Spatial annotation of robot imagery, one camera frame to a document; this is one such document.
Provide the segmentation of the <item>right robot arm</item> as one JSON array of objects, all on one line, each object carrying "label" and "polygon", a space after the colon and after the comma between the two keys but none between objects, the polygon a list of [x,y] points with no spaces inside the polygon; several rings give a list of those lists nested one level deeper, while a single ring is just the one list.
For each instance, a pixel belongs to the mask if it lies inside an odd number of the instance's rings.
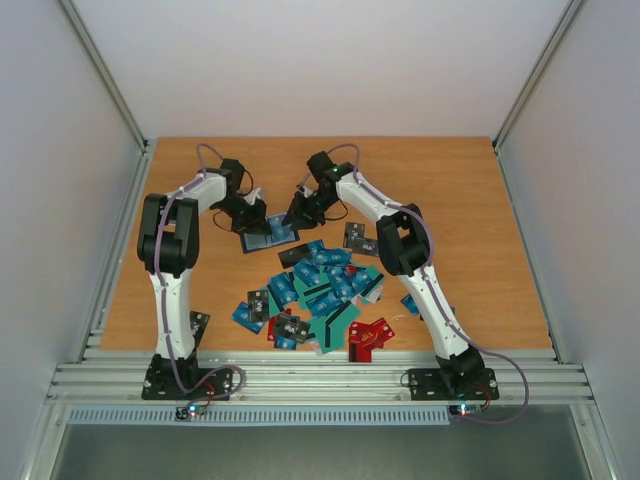
[{"label": "right robot arm", "polygon": [[284,223],[293,230],[326,223],[326,211],[341,201],[375,224],[382,266],[396,276],[416,303],[431,335],[445,396],[454,399],[476,385],[485,368],[441,290],[433,265],[432,240],[414,204],[401,204],[374,187],[355,165],[334,163],[325,151],[307,161],[317,182],[313,191],[299,187]]}]

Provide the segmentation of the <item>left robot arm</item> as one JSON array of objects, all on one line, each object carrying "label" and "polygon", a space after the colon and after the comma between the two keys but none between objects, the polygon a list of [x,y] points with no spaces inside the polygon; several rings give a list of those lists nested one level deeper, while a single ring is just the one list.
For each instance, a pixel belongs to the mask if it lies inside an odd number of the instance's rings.
[{"label": "left robot arm", "polygon": [[198,370],[191,329],[190,280],[200,253],[200,216],[218,209],[231,219],[231,231],[269,235],[262,190],[242,193],[244,166],[224,158],[168,194],[149,194],[137,240],[137,256],[148,272],[155,295],[158,337],[152,358],[151,385],[165,382],[179,398],[195,395],[204,381]]}]

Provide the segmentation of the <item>dark blue card holder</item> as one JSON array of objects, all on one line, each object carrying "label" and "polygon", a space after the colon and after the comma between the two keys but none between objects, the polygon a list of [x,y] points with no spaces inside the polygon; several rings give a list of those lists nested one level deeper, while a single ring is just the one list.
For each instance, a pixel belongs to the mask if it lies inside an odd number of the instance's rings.
[{"label": "dark blue card holder", "polygon": [[[270,226],[271,223],[273,222],[278,222],[282,224],[282,220],[285,217],[285,213],[279,213],[279,214],[274,214],[271,215],[267,218],[267,222]],[[257,252],[260,250],[265,250],[265,249],[269,249],[269,248],[273,248],[273,247],[277,247],[277,246],[281,246],[281,245],[285,245],[285,244],[289,244],[289,243],[294,243],[300,240],[300,236],[299,233],[295,230],[292,230],[289,227],[289,230],[291,231],[290,237],[287,241],[284,242],[278,242],[278,243],[274,243],[271,241],[271,233],[269,235],[261,235],[261,234],[249,234],[249,233],[244,233],[240,239],[241,239],[241,246],[242,246],[242,250],[245,254],[249,254],[249,253],[253,253],[253,252]]]}]

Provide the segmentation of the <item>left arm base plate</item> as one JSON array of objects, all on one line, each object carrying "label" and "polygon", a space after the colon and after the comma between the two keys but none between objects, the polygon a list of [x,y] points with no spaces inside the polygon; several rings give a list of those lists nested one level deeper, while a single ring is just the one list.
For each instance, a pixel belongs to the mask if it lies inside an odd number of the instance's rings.
[{"label": "left arm base plate", "polygon": [[181,374],[180,380],[184,386],[182,389],[172,369],[160,373],[149,370],[143,381],[141,398],[153,401],[187,401],[207,398],[210,395],[209,387],[212,387],[212,396],[227,400],[231,389],[237,384],[237,375],[231,369],[222,369],[208,377],[200,386],[195,387],[206,372],[206,369],[197,368],[194,376],[189,373]]}]

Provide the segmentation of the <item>blue vip card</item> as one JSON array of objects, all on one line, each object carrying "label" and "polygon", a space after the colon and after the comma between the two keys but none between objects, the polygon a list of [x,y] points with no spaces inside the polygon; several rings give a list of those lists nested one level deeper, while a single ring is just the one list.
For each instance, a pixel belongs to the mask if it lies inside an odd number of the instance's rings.
[{"label": "blue vip card", "polygon": [[274,243],[287,241],[290,237],[291,231],[287,225],[282,225],[278,222],[273,222],[271,226],[271,241]]}]

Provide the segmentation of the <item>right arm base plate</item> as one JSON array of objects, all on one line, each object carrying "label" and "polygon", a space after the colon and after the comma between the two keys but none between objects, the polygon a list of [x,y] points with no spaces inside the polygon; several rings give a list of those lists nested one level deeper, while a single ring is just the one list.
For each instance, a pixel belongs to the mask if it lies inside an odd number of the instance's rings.
[{"label": "right arm base plate", "polygon": [[439,368],[414,368],[406,372],[408,389],[414,401],[453,402],[498,400],[500,393],[495,373],[483,368],[466,380],[453,380]]}]

